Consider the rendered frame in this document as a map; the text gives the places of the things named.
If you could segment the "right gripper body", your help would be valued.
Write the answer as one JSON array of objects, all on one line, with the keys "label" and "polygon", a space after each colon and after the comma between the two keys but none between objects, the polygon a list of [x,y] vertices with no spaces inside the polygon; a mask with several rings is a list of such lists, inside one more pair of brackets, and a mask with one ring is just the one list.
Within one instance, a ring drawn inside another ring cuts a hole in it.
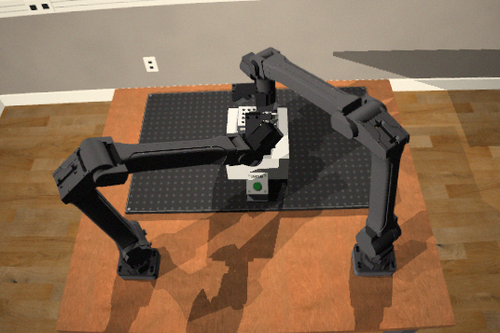
[{"label": "right gripper body", "polygon": [[260,120],[264,119],[271,119],[271,114],[263,114],[264,112],[272,112],[272,113],[277,113],[278,108],[277,108],[277,89],[276,87],[274,90],[270,92],[261,92],[258,90],[260,93],[267,94],[267,106],[256,106],[256,111],[260,112]]}]

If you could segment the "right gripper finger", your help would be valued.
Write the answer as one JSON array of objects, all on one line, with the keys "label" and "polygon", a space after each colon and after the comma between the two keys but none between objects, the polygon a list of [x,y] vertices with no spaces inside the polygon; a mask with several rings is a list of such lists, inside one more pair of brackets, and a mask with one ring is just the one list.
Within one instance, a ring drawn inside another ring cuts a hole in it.
[{"label": "right gripper finger", "polygon": [[[271,120],[271,123],[274,124],[278,120],[278,115],[271,115],[271,119],[264,119],[264,120]],[[264,123],[264,120],[260,121],[261,125]]]}]

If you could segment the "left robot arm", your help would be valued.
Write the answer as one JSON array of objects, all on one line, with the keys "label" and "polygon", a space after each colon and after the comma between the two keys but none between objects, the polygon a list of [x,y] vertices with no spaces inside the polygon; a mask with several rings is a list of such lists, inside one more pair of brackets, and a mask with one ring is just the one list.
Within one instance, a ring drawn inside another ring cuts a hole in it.
[{"label": "left robot arm", "polygon": [[207,164],[256,167],[284,135],[270,122],[260,126],[260,112],[249,111],[244,117],[246,136],[232,132],[147,144],[114,143],[111,136],[86,138],[52,174],[62,202],[74,204],[116,243],[119,276],[154,277],[159,251],[151,249],[146,230],[123,217],[97,187],[124,185],[130,173]]}]

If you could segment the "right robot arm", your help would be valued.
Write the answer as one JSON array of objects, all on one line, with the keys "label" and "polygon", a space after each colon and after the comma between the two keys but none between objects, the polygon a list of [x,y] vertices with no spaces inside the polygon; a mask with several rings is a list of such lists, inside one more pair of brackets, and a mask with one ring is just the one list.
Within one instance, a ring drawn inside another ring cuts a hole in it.
[{"label": "right robot arm", "polygon": [[371,149],[368,217],[366,226],[355,236],[355,270],[396,271],[393,242],[401,235],[398,217],[394,214],[396,188],[401,155],[405,144],[410,142],[410,135],[381,101],[368,94],[358,97],[340,90],[293,64],[272,47],[242,56],[240,69],[254,83],[232,84],[232,101],[237,105],[255,94],[255,106],[267,106],[267,94],[258,90],[270,92],[277,81],[328,112],[334,130]]}]

